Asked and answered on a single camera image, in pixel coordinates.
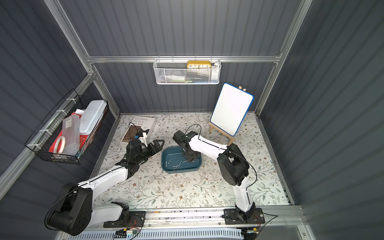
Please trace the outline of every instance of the book cover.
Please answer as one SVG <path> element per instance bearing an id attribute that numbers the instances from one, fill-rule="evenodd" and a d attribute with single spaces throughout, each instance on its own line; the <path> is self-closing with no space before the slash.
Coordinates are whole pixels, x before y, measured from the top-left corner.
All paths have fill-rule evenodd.
<path id="1" fill-rule="evenodd" d="M 143 131 L 149 129 L 149 132 L 148 132 L 147 138 L 146 138 L 146 141 L 149 142 L 149 138 L 151 137 L 153 129 L 155 128 L 156 118 L 135 116 L 132 120 L 132 123 L 134 125 L 131 124 L 129 126 L 129 129 L 127 129 L 126 133 L 124 134 L 123 138 L 121 139 L 120 144 L 127 145 L 130 140 L 134 139 L 134 136 L 137 134 L 137 130 L 139 130 L 140 128 Z"/>

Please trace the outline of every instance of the blue whiteboard frame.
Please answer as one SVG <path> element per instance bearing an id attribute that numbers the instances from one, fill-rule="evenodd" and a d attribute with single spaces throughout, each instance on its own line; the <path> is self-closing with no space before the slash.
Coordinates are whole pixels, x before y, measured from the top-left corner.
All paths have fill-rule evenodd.
<path id="1" fill-rule="evenodd" d="M 234 88 L 237 88 L 237 87 L 235 87 L 235 86 L 233 86 L 232 84 L 229 84 L 229 83 L 224 83 L 224 84 L 223 84 L 223 86 L 221 87 L 221 90 L 220 90 L 220 94 L 218 95 L 218 98 L 217 98 L 217 100 L 216 100 L 216 104 L 215 104 L 215 108 L 214 108 L 213 113 L 215 112 L 216 105 L 217 105 L 217 101 L 218 101 L 218 99 L 219 99 L 219 97 L 220 97 L 220 95 L 221 95 L 221 91 L 223 90 L 223 87 L 224 87 L 225 84 L 228 84 L 228 85 L 230 85 L 230 86 L 232 86 L 232 87 L 234 87 Z M 236 132 L 235 132 L 234 135 L 231 135 L 231 134 L 227 133 L 225 130 L 221 129 L 219 126 L 217 126 L 215 123 L 212 122 L 212 116 L 213 116 L 213 113 L 212 113 L 211 119 L 209 120 L 209 121 L 212 122 L 215 126 L 217 126 L 218 128 L 220 128 L 223 132 L 227 133 L 228 135 L 230 135 L 230 136 L 232 136 L 232 137 L 236 136 L 237 131 L 239 130 L 241 124 L 243 123 L 244 118 L 245 118 L 245 115 L 247 114 L 247 112 L 248 112 L 249 108 L 251 107 L 251 105 L 252 105 L 252 103 L 253 103 L 253 100 L 254 100 L 254 98 L 255 98 L 252 94 L 250 94 L 250 93 L 248 93 L 248 92 L 246 92 L 246 91 L 243 91 L 243 92 L 245 92 L 245 93 L 251 95 L 251 96 L 252 96 L 252 101 L 251 101 L 251 103 L 249 104 L 247 110 L 245 111 L 245 114 L 244 114 L 244 116 L 243 116 L 243 119 L 241 120 L 239 126 L 237 127 Z"/>

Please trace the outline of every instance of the white wire basket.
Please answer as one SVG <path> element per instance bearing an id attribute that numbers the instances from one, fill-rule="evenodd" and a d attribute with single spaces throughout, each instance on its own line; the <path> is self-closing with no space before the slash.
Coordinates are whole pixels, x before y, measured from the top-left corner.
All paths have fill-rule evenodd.
<path id="1" fill-rule="evenodd" d="M 153 70 L 156 83 L 171 84 L 218 84 L 220 79 L 220 59 L 212 60 L 212 68 L 187 69 L 188 60 L 162 60 L 155 59 Z"/>

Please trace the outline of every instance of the yellow clock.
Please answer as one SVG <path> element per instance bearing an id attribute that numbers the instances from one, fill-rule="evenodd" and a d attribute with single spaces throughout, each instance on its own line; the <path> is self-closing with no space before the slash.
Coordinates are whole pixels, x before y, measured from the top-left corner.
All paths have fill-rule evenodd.
<path id="1" fill-rule="evenodd" d="M 190 60 L 187 62 L 187 68 L 211 68 L 211 62 L 208 60 Z"/>

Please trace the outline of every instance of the wall-mounted basket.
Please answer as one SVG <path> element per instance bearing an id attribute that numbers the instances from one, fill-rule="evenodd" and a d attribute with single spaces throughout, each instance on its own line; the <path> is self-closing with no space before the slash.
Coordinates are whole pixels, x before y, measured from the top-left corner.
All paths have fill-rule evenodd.
<path id="1" fill-rule="evenodd" d="M 212 68 L 187 69 L 188 60 L 155 59 L 153 70 L 156 83 L 169 84 L 218 84 L 220 79 L 221 62 L 211 60 Z"/>
<path id="2" fill-rule="evenodd" d="M 79 165 L 83 158 L 83 153 L 87 150 L 88 146 L 92 143 L 92 140 L 95 137 L 95 134 L 98 132 L 100 126 L 104 122 L 104 117 L 106 113 L 109 111 L 108 103 L 107 103 L 106 107 L 104 108 L 103 116 L 101 117 L 101 120 L 94 127 L 92 133 L 88 135 L 88 138 L 84 139 L 85 142 L 83 146 L 79 149 L 79 151 L 76 153 L 76 155 L 71 156 L 71 155 L 56 154 L 56 153 L 50 152 L 49 151 L 50 147 L 52 146 L 56 137 L 59 135 L 62 129 L 63 119 L 70 116 L 73 112 L 75 112 L 76 109 L 86 109 L 88 104 L 95 99 L 77 95 L 71 100 L 72 101 L 70 101 L 69 104 L 64 107 L 64 109 L 57 111 L 59 112 L 58 116 L 51 121 L 51 123 L 48 125 L 46 129 L 39 130 L 39 131 L 43 131 L 44 133 L 37 140 L 36 144 L 28 144 L 33 139 L 35 135 L 34 133 L 30 136 L 30 138 L 25 143 L 25 146 L 29 148 L 31 151 L 33 151 L 43 161 L 62 162 L 62 163 Z"/>

